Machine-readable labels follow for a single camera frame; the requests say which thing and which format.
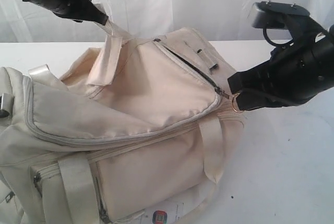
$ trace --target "white table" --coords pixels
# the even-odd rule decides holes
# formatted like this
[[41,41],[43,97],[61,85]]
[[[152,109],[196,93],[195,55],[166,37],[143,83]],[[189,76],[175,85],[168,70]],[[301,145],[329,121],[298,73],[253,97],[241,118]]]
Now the white table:
[[[103,43],[0,43],[0,66],[49,64],[55,75]],[[270,56],[265,41],[212,43],[237,70]],[[196,223],[334,223],[334,89],[297,108],[247,112],[219,194]]]

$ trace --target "white curtain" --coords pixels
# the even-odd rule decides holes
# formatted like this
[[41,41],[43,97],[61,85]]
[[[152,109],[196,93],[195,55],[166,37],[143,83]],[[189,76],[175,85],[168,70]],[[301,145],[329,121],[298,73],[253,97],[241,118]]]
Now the white curtain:
[[[265,0],[93,0],[102,2],[120,27],[137,37],[153,37],[181,27],[193,27],[209,40],[262,39],[247,21],[254,2]],[[334,23],[334,0],[272,0],[297,3],[328,28]],[[270,36],[286,39],[286,31]],[[0,42],[104,41],[104,33],[90,22],[60,19],[21,0],[0,0]]]

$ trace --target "plastic buckle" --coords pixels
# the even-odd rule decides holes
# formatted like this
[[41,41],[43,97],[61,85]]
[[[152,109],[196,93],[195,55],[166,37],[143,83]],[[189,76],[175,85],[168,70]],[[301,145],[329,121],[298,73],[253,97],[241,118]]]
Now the plastic buckle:
[[0,96],[0,119],[11,115],[13,109],[14,96],[2,93]]

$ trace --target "beige duffel bag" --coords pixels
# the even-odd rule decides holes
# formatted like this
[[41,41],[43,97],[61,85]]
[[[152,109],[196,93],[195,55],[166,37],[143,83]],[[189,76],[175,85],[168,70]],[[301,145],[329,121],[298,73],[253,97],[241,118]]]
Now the beige duffel bag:
[[104,29],[104,47],[60,79],[0,68],[0,178],[33,224],[188,223],[243,129],[227,95],[235,70],[193,29]]

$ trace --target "robotic arm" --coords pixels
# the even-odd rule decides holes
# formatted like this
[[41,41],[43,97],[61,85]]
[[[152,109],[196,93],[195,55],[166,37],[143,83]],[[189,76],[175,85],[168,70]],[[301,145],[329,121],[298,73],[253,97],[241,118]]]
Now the robotic arm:
[[[91,0],[23,0],[76,22],[95,21],[105,25],[108,16]],[[262,28],[265,39],[276,48],[270,60],[229,79],[240,110],[301,105],[334,86],[334,26],[326,31],[298,5],[255,3],[249,15],[252,26]],[[272,42],[267,29],[289,30],[292,40]],[[322,33],[325,37],[316,42]]]

